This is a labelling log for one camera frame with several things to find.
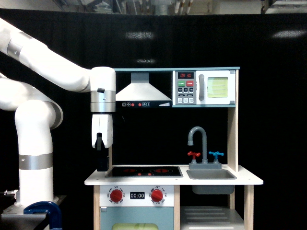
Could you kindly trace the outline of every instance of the control panel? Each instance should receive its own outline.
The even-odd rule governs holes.
[[[101,185],[101,207],[173,207],[173,185]]]
[[[173,75],[173,104],[196,104],[196,71],[174,71]]]

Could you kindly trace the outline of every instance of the blue faucet handle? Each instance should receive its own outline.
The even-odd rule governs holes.
[[[222,152],[221,153],[220,152],[209,152],[209,154],[212,154],[214,156],[215,160],[217,160],[218,155],[224,156],[224,154]]]

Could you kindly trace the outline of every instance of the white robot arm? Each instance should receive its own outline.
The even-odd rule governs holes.
[[[17,206],[52,201],[53,164],[50,130],[63,120],[62,109],[35,87],[0,73],[0,109],[16,111],[20,193]]]
[[[92,146],[113,143],[115,71],[108,67],[84,69],[54,53],[8,22],[0,19],[0,51],[18,60],[52,83],[74,92],[91,91]]]

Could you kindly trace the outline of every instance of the oven knob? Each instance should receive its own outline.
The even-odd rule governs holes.
[[[154,202],[160,202],[163,199],[163,193],[159,189],[155,189],[152,192],[152,200]]]
[[[113,202],[119,202],[123,198],[123,193],[120,190],[115,189],[111,192],[110,198]]]

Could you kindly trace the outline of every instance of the toy kitchen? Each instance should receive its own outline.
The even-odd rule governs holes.
[[[254,185],[263,181],[238,165],[239,67],[115,71],[109,167],[85,181],[94,186],[94,229],[252,230]],[[194,195],[228,203],[180,204]]]

